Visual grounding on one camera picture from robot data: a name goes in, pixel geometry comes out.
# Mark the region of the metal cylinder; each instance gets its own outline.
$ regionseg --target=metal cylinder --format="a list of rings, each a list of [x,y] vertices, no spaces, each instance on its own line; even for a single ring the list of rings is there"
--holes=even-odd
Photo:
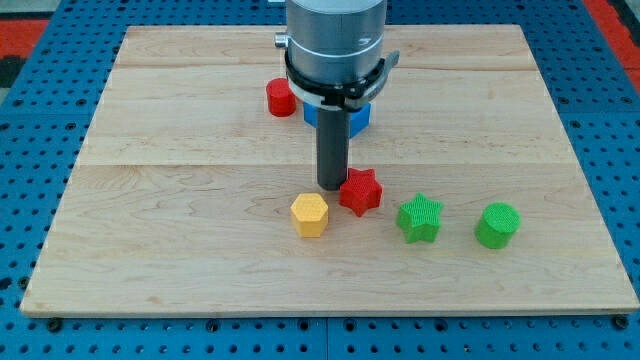
[[[286,6],[289,60],[306,78],[353,83],[380,60],[387,0],[287,0]]]
[[[325,190],[338,190],[347,180],[351,114],[318,108],[316,116],[318,185]]]

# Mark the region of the yellow hexagon block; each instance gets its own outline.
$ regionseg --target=yellow hexagon block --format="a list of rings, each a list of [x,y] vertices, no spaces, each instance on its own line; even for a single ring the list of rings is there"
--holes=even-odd
[[[320,194],[300,194],[291,205],[291,222],[301,237],[320,237],[329,223],[329,206]]]

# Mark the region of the toy block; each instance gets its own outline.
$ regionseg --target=toy block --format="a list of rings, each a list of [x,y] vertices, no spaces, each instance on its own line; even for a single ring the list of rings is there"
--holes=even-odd
[[[267,84],[267,103],[273,116],[287,117],[296,112],[296,97],[289,88],[289,81],[277,78]]]
[[[489,249],[502,249],[520,227],[520,215],[511,205],[493,203],[482,212],[475,229],[476,239]]]
[[[300,194],[291,205],[291,222],[301,237],[320,237],[329,223],[329,206],[320,194]]]
[[[376,181],[375,169],[349,169],[347,181],[340,186],[340,205],[353,210],[358,217],[380,206],[382,186]]]
[[[404,231],[408,244],[419,240],[436,241],[443,207],[442,203],[429,200],[421,193],[400,206],[396,224]]]
[[[316,117],[317,109],[315,106],[304,103],[304,121],[316,127],[318,124],[318,119]],[[351,119],[349,121],[349,139],[353,139],[356,135],[358,135],[364,128],[369,126],[369,119],[371,117],[371,104],[365,105],[360,111],[351,113]]]

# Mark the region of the green cylinder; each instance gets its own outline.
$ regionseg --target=green cylinder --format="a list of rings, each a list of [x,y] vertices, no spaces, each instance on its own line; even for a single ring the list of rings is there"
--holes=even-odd
[[[478,241],[489,249],[502,249],[509,244],[520,227],[520,215],[511,205],[493,203],[487,206],[476,226]]]

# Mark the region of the red object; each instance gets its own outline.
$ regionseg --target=red object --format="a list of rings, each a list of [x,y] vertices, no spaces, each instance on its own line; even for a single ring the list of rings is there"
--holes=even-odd
[[[640,92],[640,48],[631,40],[629,29],[620,21],[618,12],[607,0],[584,0],[584,4],[622,63],[636,91]]]
[[[361,217],[367,210],[380,206],[382,186],[376,181],[375,169],[349,169],[347,181],[340,186],[340,205]]]
[[[296,112],[296,97],[289,89],[289,81],[284,78],[273,79],[267,84],[269,112],[273,116],[286,117]]]
[[[28,58],[48,23],[49,20],[0,20],[0,58]]]

